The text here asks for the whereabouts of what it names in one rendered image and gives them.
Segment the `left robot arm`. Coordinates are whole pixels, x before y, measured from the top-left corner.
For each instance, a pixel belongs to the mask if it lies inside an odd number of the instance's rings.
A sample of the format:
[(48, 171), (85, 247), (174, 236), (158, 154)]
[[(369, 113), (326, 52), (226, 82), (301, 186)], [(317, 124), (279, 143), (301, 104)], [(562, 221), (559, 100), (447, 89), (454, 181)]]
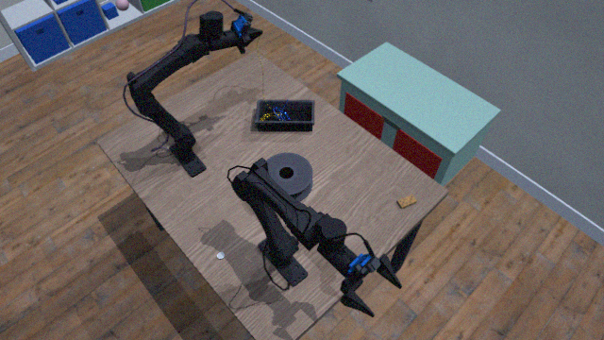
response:
[(219, 11), (209, 11), (200, 15), (199, 19), (199, 34), (188, 34), (178, 49), (173, 51), (181, 40), (173, 47), (172, 53), (168, 52), (169, 55), (166, 54), (166, 57), (163, 56), (164, 58), (157, 60), (152, 64), (153, 66), (150, 65), (150, 68), (147, 67), (147, 70), (144, 69), (136, 75), (130, 72), (126, 76), (127, 82), (136, 78), (128, 87), (139, 113), (154, 120), (175, 139), (176, 143), (170, 145), (169, 149), (192, 178), (207, 169), (193, 152), (192, 147), (196, 140), (190, 129), (184, 123), (179, 123), (160, 105), (151, 92), (165, 78), (180, 68), (191, 62), (195, 63), (203, 56), (209, 55), (211, 51), (225, 49), (225, 35), (222, 34), (223, 14)]

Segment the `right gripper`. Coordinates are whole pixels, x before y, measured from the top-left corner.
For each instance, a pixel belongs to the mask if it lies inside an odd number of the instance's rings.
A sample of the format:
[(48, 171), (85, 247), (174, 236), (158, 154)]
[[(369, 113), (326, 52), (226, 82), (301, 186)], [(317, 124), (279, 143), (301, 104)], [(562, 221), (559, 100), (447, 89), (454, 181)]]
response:
[[(374, 317), (374, 313), (355, 293), (363, 283), (361, 278), (365, 277), (368, 273), (357, 275), (355, 273), (356, 270), (354, 269), (356, 264), (363, 267), (372, 257), (369, 254), (357, 256), (348, 247), (344, 248), (343, 253), (342, 256), (337, 253), (331, 261), (331, 264), (345, 277), (340, 289), (344, 293), (341, 298), (341, 303), (344, 306), (362, 311), (365, 314)], [(377, 269), (377, 272), (393, 285), (401, 289), (402, 285), (394, 273), (389, 257), (383, 254), (378, 260), (381, 262), (381, 266)]]

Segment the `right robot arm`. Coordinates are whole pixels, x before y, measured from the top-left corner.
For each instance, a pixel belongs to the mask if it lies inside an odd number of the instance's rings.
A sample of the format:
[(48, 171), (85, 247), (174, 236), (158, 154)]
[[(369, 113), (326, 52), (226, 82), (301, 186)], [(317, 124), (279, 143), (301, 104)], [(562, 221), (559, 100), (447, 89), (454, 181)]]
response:
[[(259, 249), (263, 252), (268, 242), (263, 254), (291, 286), (296, 286), (308, 276), (308, 272), (293, 256), (299, 250), (299, 242), (308, 251), (318, 244), (305, 243), (300, 239), (309, 220), (309, 227), (302, 237), (306, 241), (321, 241), (346, 235), (346, 225), (327, 213), (316, 212), (311, 206), (307, 207), (286, 193), (270, 177), (264, 158), (254, 162), (251, 169), (255, 172), (250, 169), (247, 173), (242, 171), (231, 186), (236, 195), (250, 205), (265, 231), (267, 238), (258, 244)], [(299, 210), (310, 212), (311, 218), (307, 212), (297, 211), (291, 204)], [(296, 238), (283, 228), (277, 214)], [(319, 243), (317, 251), (331, 263), (337, 253), (341, 256), (344, 254), (343, 250), (347, 247), (344, 240), (345, 237)]]

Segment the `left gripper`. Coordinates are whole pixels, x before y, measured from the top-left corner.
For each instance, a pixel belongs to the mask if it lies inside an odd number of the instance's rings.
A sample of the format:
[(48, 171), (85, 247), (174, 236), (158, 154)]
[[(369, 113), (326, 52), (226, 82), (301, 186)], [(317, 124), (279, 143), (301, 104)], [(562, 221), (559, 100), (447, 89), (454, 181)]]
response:
[(258, 36), (262, 34), (262, 30), (253, 28), (251, 26), (249, 27), (249, 30), (244, 30), (244, 23), (247, 23), (247, 21), (240, 14), (237, 20), (232, 21), (230, 30), (224, 31), (223, 35), (226, 35), (224, 37), (226, 42), (225, 48), (237, 46), (240, 53), (243, 54), (245, 53), (244, 47), (248, 46), (250, 42), (254, 41), (256, 38), (258, 38)]

